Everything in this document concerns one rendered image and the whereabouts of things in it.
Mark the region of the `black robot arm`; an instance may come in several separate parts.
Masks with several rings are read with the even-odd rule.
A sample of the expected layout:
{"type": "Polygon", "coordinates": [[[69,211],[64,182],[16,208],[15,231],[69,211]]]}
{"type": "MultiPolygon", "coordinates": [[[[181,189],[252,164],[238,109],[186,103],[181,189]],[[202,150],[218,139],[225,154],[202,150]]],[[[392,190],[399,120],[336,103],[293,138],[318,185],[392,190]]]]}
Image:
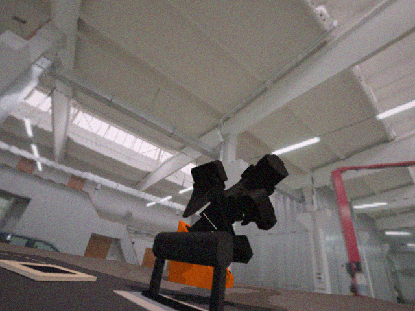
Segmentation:
{"type": "MultiPolygon", "coordinates": [[[[269,230],[274,227],[277,221],[269,196],[275,192],[275,185],[288,175],[284,162],[276,154],[266,154],[256,166],[251,164],[241,174],[242,179],[235,185],[246,187],[247,190],[233,194],[235,200],[239,201],[244,214],[241,226],[255,222],[258,229],[269,230]]],[[[186,225],[189,232],[221,231],[211,204],[199,215],[201,218],[195,224],[191,227],[186,225]]]]}

